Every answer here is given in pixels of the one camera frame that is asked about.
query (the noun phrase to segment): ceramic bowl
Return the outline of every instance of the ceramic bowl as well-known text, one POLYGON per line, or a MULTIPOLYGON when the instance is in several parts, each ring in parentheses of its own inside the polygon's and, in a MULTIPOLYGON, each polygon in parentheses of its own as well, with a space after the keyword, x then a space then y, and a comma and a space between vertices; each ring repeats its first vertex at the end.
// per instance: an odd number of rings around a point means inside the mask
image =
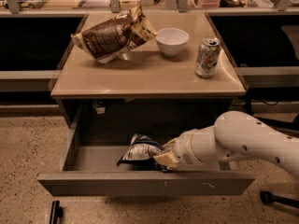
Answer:
POLYGON ((158 31, 156 42, 165 56, 176 56, 187 45, 189 34, 178 28, 164 28, 158 31))

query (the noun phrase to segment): terrazzo floor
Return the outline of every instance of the terrazzo floor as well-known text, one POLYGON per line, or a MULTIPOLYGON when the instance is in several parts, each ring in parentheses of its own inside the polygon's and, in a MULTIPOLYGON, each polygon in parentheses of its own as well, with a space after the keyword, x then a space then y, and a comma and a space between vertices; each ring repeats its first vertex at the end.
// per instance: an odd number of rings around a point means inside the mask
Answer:
POLYGON ((266 161, 241 161, 256 180, 240 196, 53 198, 36 180, 58 170, 67 127, 55 113, 0 113, 0 223, 49 223, 60 201, 60 223, 299 223, 299 209, 264 205, 261 190, 299 200, 299 181, 266 161))

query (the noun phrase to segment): aluminum can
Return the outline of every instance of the aluminum can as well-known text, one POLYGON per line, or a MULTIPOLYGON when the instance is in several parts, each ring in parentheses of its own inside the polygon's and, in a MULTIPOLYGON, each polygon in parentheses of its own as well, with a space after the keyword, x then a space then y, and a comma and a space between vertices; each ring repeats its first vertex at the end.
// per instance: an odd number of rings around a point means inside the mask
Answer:
POLYGON ((206 37, 199 44, 195 73, 199 77, 208 78, 214 75, 221 42, 217 37, 206 37))

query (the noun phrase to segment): drawer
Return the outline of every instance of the drawer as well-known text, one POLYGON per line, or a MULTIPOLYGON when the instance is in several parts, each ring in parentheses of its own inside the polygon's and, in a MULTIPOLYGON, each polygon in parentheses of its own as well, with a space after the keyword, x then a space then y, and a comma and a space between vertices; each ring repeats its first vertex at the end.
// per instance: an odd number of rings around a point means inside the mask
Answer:
POLYGON ((42 174, 41 185, 53 196, 240 195, 254 180, 234 163, 207 162, 163 173, 117 161, 132 136, 142 133, 160 144, 217 117, 205 100, 107 100, 104 114, 94 101, 79 105, 70 126, 59 172, 42 174))

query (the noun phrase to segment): wrapper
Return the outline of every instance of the wrapper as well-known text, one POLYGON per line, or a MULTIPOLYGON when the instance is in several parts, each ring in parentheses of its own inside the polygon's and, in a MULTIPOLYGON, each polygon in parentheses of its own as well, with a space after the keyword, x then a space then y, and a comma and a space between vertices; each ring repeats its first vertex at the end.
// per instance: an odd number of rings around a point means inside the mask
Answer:
POLYGON ((95 25, 72 40, 99 63, 108 63, 154 38, 158 33, 142 12, 134 7, 115 18, 95 25))

